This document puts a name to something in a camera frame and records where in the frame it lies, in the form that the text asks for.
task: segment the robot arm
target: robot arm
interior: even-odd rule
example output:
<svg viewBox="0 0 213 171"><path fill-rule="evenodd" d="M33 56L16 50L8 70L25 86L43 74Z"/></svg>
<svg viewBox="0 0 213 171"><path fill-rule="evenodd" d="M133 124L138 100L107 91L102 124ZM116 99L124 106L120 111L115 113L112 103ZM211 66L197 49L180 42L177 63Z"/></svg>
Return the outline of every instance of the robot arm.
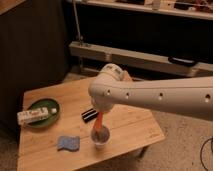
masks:
<svg viewBox="0 0 213 171"><path fill-rule="evenodd" d="M92 104L108 112L114 104L181 114L213 115L213 77L124 82L123 70L107 64L89 86Z"/></svg>

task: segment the cup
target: cup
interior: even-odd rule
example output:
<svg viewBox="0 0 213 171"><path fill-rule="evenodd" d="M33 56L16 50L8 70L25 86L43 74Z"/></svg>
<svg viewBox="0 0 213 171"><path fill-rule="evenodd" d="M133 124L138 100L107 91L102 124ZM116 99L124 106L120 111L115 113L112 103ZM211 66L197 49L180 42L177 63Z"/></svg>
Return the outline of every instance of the cup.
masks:
<svg viewBox="0 0 213 171"><path fill-rule="evenodd" d="M92 129L91 131L91 139L97 149L103 148L109 140L109 137L109 129L104 125L101 126L101 130L99 132L97 132L95 129Z"/></svg>

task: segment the green bowl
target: green bowl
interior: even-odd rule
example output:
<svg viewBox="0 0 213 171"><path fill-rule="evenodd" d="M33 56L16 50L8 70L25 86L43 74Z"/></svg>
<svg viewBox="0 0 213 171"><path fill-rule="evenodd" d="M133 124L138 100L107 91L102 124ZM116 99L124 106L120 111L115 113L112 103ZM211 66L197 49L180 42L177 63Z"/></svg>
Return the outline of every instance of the green bowl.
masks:
<svg viewBox="0 0 213 171"><path fill-rule="evenodd" d="M51 112L52 108L56 108L57 112L55 114L50 115L50 117L48 117L47 119L37 121L37 122L33 122L33 123L29 123L28 124L29 127L46 128L46 127L52 125L53 123L55 123L58 120L60 107L59 107L59 104L58 104L57 101L55 101L54 99L50 99L50 98L40 99L40 100L34 102L28 108L28 110L41 108L41 107L47 107L49 112Z"/></svg>

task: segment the orange marker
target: orange marker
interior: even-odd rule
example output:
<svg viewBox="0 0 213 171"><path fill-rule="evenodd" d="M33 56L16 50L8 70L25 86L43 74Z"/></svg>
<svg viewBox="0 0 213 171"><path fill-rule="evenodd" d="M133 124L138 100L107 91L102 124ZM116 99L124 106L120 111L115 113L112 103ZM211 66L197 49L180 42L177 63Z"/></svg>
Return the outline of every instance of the orange marker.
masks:
<svg viewBox="0 0 213 171"><path fill-rule="evenodd" d="M95 120L95 124L93 126L93 129L97 132L101 131L101 127L102 127L102 120L103 120L103 113L102 112L98 112L98 116Z"/></svg>

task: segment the wooden tabletop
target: wooden tabletop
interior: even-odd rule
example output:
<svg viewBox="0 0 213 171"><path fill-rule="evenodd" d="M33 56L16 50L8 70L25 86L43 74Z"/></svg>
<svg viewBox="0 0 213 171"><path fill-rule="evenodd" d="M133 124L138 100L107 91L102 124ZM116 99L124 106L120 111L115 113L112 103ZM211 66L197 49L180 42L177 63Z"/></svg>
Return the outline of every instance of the wooden tabletop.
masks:
<svg viewBox="0 0 213 171"><path fill-rule="evenodd" d="M148 146L163 140L164 134L150 110L115 105L105 114L110 129L106 146L97 150L90 138L94 120L85 124L81 113L90 109L88 85L94 78L27 91L24 109L41 98L53 98L60 105L60 118L45 130L21 129L18 171L70 171ZM57 151L59 136L80 136L78 152Z"/></svg>

